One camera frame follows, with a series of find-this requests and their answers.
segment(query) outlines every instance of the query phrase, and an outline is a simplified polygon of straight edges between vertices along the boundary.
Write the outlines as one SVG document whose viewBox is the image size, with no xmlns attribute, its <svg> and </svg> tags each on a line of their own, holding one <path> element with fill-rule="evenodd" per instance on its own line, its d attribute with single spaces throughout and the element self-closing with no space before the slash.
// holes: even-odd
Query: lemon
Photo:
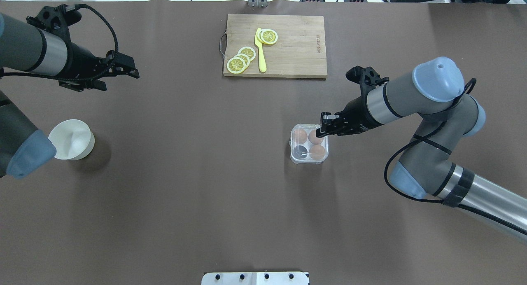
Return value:
<svg viewBox="0 0 527 285">
<path fill-rule="evenodd" d="M 227 62 L 227 70 L 233 74 L 239 74 L 245 71 L 247 64 L 243 58 L 235 56 Z"/>
<path fill-rule="evenodd" d="M 243 58 L 243 61 L 245 61 L 245 68 L 249 67 L 249 64 L 251 63 L 251 58 L 249 58 L 246 54 L 236 54 L 234 56 L 235 58 Z"/>
<path fill-rule="evenodd" d="M 278 34 L 270 28 L 263 28 L 258 34 L 258 38 L 262 43 L 273 45 L 278 41 Z"/>
<path fill-rule="evenodd" d="M 242 48 L 240 48 L 238 53 L 239 54 L 245 54 L 246 56 L 248 56 L 249 60 L 251 62 L 252 62 L 252 60 L 254 60 L 254 58 L 256 58 L 256 51 L 252 47 L 248 47 L 248 46 L 242 47 Z"/>
</svg>

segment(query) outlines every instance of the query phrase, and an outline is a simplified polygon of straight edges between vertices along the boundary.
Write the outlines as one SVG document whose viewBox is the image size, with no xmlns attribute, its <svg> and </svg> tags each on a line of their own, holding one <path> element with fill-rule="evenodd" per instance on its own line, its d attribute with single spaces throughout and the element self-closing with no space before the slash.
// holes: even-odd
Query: white cup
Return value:
<svg viewBox="0 0 527 285">
<path fill-rule="evenodd" d="M 49 133 L 57 149 L 56 159 L 77 161 L 88 155 L 96 143 L 90 127 L 81 120 L 69 119 L 59 123 Z"/>
</svg>

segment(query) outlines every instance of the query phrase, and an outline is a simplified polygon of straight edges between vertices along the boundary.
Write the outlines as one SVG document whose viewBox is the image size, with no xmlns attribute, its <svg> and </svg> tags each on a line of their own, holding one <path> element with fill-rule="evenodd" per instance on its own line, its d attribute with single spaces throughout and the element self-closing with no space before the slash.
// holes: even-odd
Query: cutting board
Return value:
<svg viewBox="0 0 527 285">
<path fill-rule="evenodd" d="M 258 68 L 258 47 L 254 44 L 257 28 L 270 28 L 278 33 L 274 45 L 263 45 L 267 71 Z M 326 79 L 326 36 L 323 16 L 229 14 L 224 75 L 238 77 Z M 245 46 L 256 51 L 256 58 L 241 74 L 232 74 L 226 63 Z"/>
</svg>

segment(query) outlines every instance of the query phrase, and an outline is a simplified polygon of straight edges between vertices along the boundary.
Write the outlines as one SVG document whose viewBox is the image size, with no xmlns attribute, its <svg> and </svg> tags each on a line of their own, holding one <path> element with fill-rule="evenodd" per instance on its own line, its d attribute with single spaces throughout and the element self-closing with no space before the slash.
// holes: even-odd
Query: clear plastic egg container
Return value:
<svg viewBox="0 0 527 285">
<path fill-rule="evenodd" d="M 291 160 L 296 164 L 320 164 L 328 157 L 328 138 L 317 138 L 320 125 L 298 124 L 291 130 Z"/>
</svg>

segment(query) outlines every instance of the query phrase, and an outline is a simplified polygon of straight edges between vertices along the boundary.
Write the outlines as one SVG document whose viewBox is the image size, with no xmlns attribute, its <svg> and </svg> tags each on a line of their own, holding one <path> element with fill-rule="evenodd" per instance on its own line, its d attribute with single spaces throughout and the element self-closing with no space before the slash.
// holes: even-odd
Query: light blue cap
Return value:
<svg viewBox="0 0 527 285">
<path fill-rule="evenodd" d="M 465 88 L 461 71 L 444 56 L 416 66 L 412 79 L 422 95 L 439 103 L 452 101 Z"/>
<path fill-rule="evenodd" d="M 7 165 L 6 173 L 17 179 L 24 178 L 52 159 L 56 153 L 55 146 L 38 129 L 15 152 Z"/>
<path fill-rule="evenodd" d="M 395 188 L 416 199 L 422 199 L 427 195 L 427 192 L 421 187 L 419 182 L 412 177 L 408 170 L 399 161 L 395 164 L 389 180 Z"/>
<path fill-rule="evenodd" d="M 0 37 L 4 34 L 4 28 L 5 28 L 5 22 L 4 22 L 4 15 L 0 13 Z"/>
<path fill-rule="evenodd" d="M 485 113 L 485 110 L 483 110 L 483 107 L 480 105 L 480 103 L 478 103 L 478 101 L 476 101 L 476 99 L 474 99 L 474 97 L 471 95 L 469 95 L 469 97 L 471 97 L 476 102 L 476 105 L 478 105 L 478 120 L 476 120 L 474 127 L 465 133 L 463 137 L 475 135 L 478 131 L 480 131 L 480 129 L 482 129 L 483 125 L 485 125 L 485 121 L 487 120 L 487 114 Z"/>
</svg>

